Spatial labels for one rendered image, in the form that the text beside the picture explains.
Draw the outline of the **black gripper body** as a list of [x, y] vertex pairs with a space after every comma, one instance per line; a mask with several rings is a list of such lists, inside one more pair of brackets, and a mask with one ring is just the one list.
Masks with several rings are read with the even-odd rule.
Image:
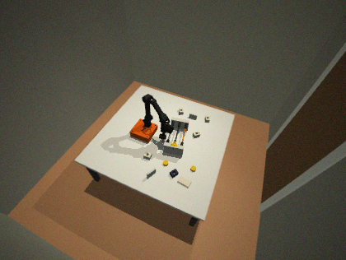
[[162, 134], [159, 135], [159, 138], [160, 139], [166, 139], [166, 134], [165, 134], [166, 129], [161, 127], [161, 132], [162, 132]]

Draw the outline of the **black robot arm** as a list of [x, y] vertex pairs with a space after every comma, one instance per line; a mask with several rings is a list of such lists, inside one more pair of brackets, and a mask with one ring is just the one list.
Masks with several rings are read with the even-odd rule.
[[164, 114], [158, 105], [156, 99], [153, 98], [152, 95], [146, 94], [145, 96], [142, 97], [143, 103], [145, 104], [145, 112], [146, 115], [144, 117], [144, 127], [149, 128], [151, 124], [151, 120], [153, 120], [153, 116], [151, 115], [151, 110], [150, 110], [150, 104], [152, 104], [153, 108], [156, 110], [157, 114], [159, 115], [159, 119], [161, 122], [161, 127], [166, 129], [166, 133], [168, 132], [169, 134], [172, 133], [174, 127], [171, 126], [170, 120], [166, 114]]

